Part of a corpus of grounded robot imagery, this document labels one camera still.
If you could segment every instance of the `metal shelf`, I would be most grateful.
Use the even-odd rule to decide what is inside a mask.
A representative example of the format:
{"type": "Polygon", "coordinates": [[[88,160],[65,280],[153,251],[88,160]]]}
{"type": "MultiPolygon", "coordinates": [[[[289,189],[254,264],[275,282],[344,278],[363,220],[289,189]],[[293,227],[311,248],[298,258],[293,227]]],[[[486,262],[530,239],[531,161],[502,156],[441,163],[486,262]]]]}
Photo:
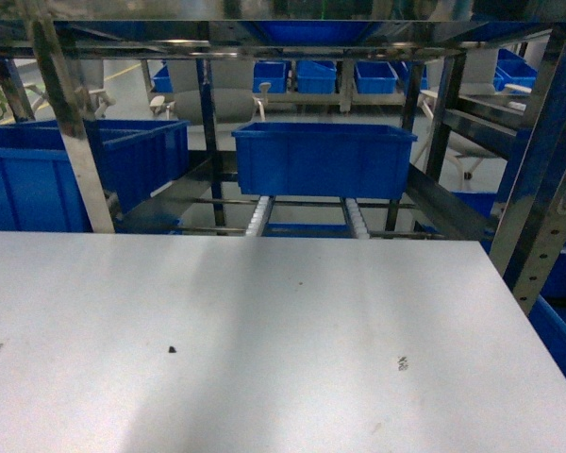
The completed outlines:
{"type": "MultiPolygon", "coordinates": [[[[32,119],[10,60],[36,58],[92,227],[112,232],[92,163],[92,150],[101,144],[94,139],[80,59],[197,60],[208,151],[197,168],[125,218],[135,227],[149,227],[164,216],[181,215],[207,188],[212,198],[222,199],[221,182],[234,180],[234,155],[232,159],[230,153],[219,152],[216,143],[211,59],[338,59],[348,66],[356,59],[445,57],[426,170],[411,169],[408,194],[444,234],[492,239],[492,261],[529,311],[566,239],[566,0],[533,0],[520,8],[457,0],[438,2],[434,9],[424,8],[428,2],[406,1],[400,8],[396,2],[373,1],[369,10],[355,8],[352,2],[326,2],[318,10],[305,3],[271,0],[246,8],[235,0],[1,0],[0,83],[17,121],[32,119]],[[354,38],[300,43],[264,32],[269,24],[265,21],[305,25],[304,20],[320,19],[325,21],[319,24],[360,25],[360,31],[354,38]],[[524,114],[499,106],[493,98],[458,95],[467,50],[544,33],[551,33],[550,43],[524,114]],[[437,184],[451,130],[508,159],[489,221],[437,184]]],[[[412,67],[402,115],[402,127],[408,130],[423,65],[412,67]]],[[[335,102],[343,109],[349,108],[349,100],[392,101],[384,96],[361,98],[352,92],[348,78],[344,89],[345,95],[335,102]]],[[[294,96],[281,99],[296,102],[294,96]]],[[[393,101],[400,103],[401,98],[393,101]]],[[[394,230],[398,203],[390,202],[386,234],[394,230]]],[[[222,203],[214,203],[214,209],[217,225],[225,227],[222,203]]]]}

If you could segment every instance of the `stacked blue bins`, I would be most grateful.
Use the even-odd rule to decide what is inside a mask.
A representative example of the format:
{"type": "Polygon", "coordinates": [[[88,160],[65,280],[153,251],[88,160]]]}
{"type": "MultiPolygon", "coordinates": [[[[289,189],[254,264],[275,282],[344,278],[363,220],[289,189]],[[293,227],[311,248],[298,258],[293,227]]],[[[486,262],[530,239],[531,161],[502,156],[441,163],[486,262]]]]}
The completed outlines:
{"type": "Polygon", "coordinates": [[[167,65],[164,64],[163,67],[153,76],[153,84],[155,85],[156,92],[173,92],[167,65]]]}
{"type": "Polygon", "coordinates": [[[254,65],[253,92],[260,92],[260,84],[270,83],[268,92],[287,91],[288,64],[285,61],[259,61],[254,65]]]}
{"type": "MultiPolygon", "coordinates": [[[[105,188],[132,210],[189,166],[187,122],[99,121],[105,188]]],[[[55,122],[0,126],[0,230],[89,231],[55,122]]]]}
{"type": "Polygon", "coordinates": [[[411,144],[392,126],[253,123],[233,132],[243,193],[398,199],[411,144]]]}
{"type": "Polygon", "coordinates": [[[396,73],[386,61],[359,61],[355,81],[359,94],[389,94],[396,91],[396,73]]]}
{"type": "Polygon", "coordinates": [[[337,71],[333,61],[298,61],[298,92],[331,94],[336,90],[337,71]]]}
{"type": "Polygon", "coordinates": [[[531,68],[524,59],[507,49],[499,50],[497,73],[503,79],[501,90],[508,83],[532,88],[537,79],[537,70],[531,68]]]}

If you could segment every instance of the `chair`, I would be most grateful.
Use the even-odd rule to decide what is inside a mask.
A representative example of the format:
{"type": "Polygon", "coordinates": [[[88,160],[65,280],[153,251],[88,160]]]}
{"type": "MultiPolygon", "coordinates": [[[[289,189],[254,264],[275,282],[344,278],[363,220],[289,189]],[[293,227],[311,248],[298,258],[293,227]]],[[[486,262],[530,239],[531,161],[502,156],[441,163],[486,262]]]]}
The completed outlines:
{"type": "MultiPolygon", "coordinates": [[[[168,70],[174,95],[174,112],[193,125],[203,124],[197,86],[197,67],[193,60],[170,60],[168,70]]],[[[222,123],[247,123],[256,111],[254,62],[244,60],[211,63],[216,119],[222,123]]]]}
{"type": "MultiPolygon", "coordinates": [[[[494,72],[497,63],[497,50],[477,50],[468,53],[468,57],[465,63],[465,70],[461,82],[461,87],[459,92],[467,95],[483,95],[483,94],[495,94],[494,86],[492,85],[494,72]]],[[[434,87],[432,90],[422,90],[420,96],[420,107],[425,114],[425,117],[430,120],[434,118],[434,106],[438,98],[438,85],[440,84],[442,72],[442,63],[437,61],[432,64],[428,64],[428,82],[430,87],[434,87]]],[[[507,85],[503,93],[510,93],[513,91],[519,92],[530,92],[529,89],[525,87],[520,87],[517,85],[507,85]]],[[[509,106],[516,109],[520,109],[519,106],[509,106]]],[[[413,164],[416,164],[420,158],[424,155],[425,150],[429,148],[432,141],[432,131],[428,131],[428,138],[422,147],[417,152],[417,156],[413,160],[413,164]]],[[[458,135],[455,132],[451,132],[449,136],[448,148],[454,151],[454,154],[446,153],[444,158],[452,163],[458,172],[458,182],[459,190],[463,190],[463,181],[472,179],[475,170],[482,163],[484,159],[498,159],[498,156],[493,154],[491,151],[483,148],[482,146],[471,142],[468,139],[458,135]],[[466,158],[476,158],[476,162],[467,170],[464,168],[462,159],[466,158]]]]}

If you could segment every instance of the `workbench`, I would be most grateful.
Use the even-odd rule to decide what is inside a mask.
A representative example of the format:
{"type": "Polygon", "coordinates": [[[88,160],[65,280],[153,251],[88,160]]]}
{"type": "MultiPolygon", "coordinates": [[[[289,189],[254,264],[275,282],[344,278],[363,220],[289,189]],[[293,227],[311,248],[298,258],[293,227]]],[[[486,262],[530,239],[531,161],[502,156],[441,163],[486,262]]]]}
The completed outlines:
{"type": "Polygon", "coordinates": [[[566,452],[478,243],[0,232],[1,452],[566,452]]]}

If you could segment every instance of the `plastic tote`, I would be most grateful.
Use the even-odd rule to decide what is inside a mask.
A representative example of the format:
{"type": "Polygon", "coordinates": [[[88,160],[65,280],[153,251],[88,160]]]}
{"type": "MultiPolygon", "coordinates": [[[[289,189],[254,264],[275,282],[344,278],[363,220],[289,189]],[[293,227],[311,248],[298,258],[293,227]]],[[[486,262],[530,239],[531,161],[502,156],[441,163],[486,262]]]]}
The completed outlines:
{"type": "Polygon", "coordinates": [[[562,317],[566,318],[566,312],[560,309],[558,314],[542,297],[528,315],[533,328],[566,377],[566,321],[562,317]]]}
{"type": "Polygon", "coordinates": [[[243,193],[398,199],[417,137],[393,126],[253,123],[232,135],[243,193]]]}
{"type": "Polygon", "coordinates": [[[397,79],[396,73],[386,61],[359,61],[355,65],[355,81],[360,94],[395,92],[397,79]]]}
{"type": "Polygon", "coordinates": [[[260,92],[260,84],[270,83],[268,92],[282,93],[287,90],[288,65],[285,61],[259,61],[254,65],[253,92],[260,92]]]}
{"type": "MultiPolygon", "coordinates": [[[[454,195],[487,218],[491,215],[492,205],[497,196],[496,193],[483,192],[454,192],[454,195]]],[[[490,242],[483,242],[482,245],[487,252],[490,251],[490,242]]],[[[548,298],[566,299],[566,244],[559,253],[541,294],[548,298]]]]}
{"type": "Polygon", "coordinates": [[[155,85],[156,92],[173,92],[168,66],[164,64],[163,67],[157,71],[157,73],[153,76],[153,83],[155,85]]]}
{"type": "Polygon", "coordinates": [[[532,88],[537,79],[537,70],[528,66],[521,59],[501,59],[497,62],[497,73],[503,78],[505,84],[513,83],[523,87],[532,88]]]}
{"type": "MultiPolygon", "coordinates": [[[[100,120],[97,169],[123,212],[189,167],[187,122],[100,120]]],[[[55,121],[0,126],[0,230],[87,231],[55,121]]]]}
{"type": "MultiPolygon", "coordinates": [[[[304,1],[300,9],[320,8],[318,3],[304,1]]],[[[370,23],[360,21],[259,21],[244,24],[259,39],[266,38],[267,43],[280,45],[356,44],[370,34],[370,23]]]]}
{"type": "Polygon", "coordinates": [[[298,92],[331,94],[336,90],[336,78],[333,61],[298,61],[298,92]]]}

